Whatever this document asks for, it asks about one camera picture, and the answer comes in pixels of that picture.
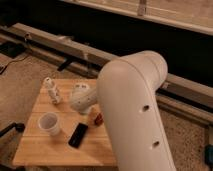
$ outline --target white cup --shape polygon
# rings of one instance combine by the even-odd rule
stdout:
[[[42,131],[50,136],[57,135],[60,132],[59,119],[55,113],[45,113],[38,120],[38,126]]]

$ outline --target wooden tabletop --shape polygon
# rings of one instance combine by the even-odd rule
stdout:
[[[82,116],[72,110],[68,103],[69,94],[76,82],[87,82],[91,86],[96,80],[57,79],[63,101],[53,105],[42,86],[31,116],[21,138],[13,160],[15,166],[116,166],[105,126],[97,127],[93,120],[100,112],[95,105],[89,115]],[[38,128],[38,119],[46,112],[59,115],[61,132],[50,137]],[[89,125],[89,129],[78,149],[70,147],[68,140],[79,122]]]

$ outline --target small bottle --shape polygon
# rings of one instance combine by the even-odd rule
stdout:
[[[54,83],[54,81],[51,78],[47,77],[44,80],[44,86],[48,91],[48,94],[52,100],[52,103],[59,104],[61,102],[62,98],[59,94],[59,90],[58,90],[56,84]]]

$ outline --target black cable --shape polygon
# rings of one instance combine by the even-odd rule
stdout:
[[[33,53],[33,50],[30,48],[30,45],[29,45],[29,43],[28,43],[28,41],[27,41],[28,39],[26,38],[26,36],[25,36],[24,40],[25,40],[25,45],[27,46],[27,49],[30,51],[30,53]],[[24,60],[27,59],[29,56],[30,56],[30,54],[27,54],[27,55],[26,55],[25,57],[23,57],[22,59],[12,60],[12,61],[8,62],[4,67],[1,67],[1,68],[0,68],[0,75],[2,75],[2,74],[5,72],[5,70],[7,69],[7,67],[8,67],[10,64],[16,63],[16,62],[24,61]]]

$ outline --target speckled carpet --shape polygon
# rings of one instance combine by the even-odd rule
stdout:
[[[0,65],[10,60],[0,54]],[[64,70],[57,71],[57,66],[30,56],[26,60],[11,64],[0,75],[0,129],[11,122],[26,123],[36,100],[41,83],[45,77],[81,78],[79,75]],[[206,129],[188,120],[161,110],[168,141],[178,171],[207,171],[204,164],[203,150]],[[0,163],[13,167],[12,159],[21,134],[15,131],[0,139]],[[63,168],[63,167],[28,167],[29,171],[112,171],[116,168]]]

